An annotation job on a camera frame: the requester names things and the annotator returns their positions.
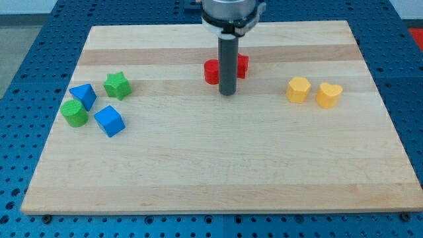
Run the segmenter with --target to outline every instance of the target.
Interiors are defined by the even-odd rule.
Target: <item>yellow heart-shaped block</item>
[[[316,96],[317,104],[323,108],[332,108],[338,103],[341,93],[342,87],[340,85],[321,83]]]

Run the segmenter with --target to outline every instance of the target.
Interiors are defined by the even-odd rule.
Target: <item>blue cube block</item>
[[[69,92],[73,95],[74,99],[80,100],[85,107],[85,110],[89,111],[94,104],[97,96],[94,93],[94,89],[91,84],[81,85],[78,87],[71,88]]]
[[[122,117],[112,106],[103,108],[100,112],[94,114],[94,118],[101,130],[110,138],[125,128]]]

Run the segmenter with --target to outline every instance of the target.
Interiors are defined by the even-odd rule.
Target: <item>wooden table surface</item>
[[[236,95],[204,81],[217,38],[201,25],[94,26],[69,87],[91,83],[90,119],[58,114],[21,210],[26,214],[226,214],[415,211],[423,192],[345,21],[260,23]],[[133,93],[108,98],[107,73]],[[285,97],[294,76],[312,84]],[[322,82],[340,84],[322,109]],[[70,99],[69,93],[63,101]],[[108,138],[107,105],[127,128]]]

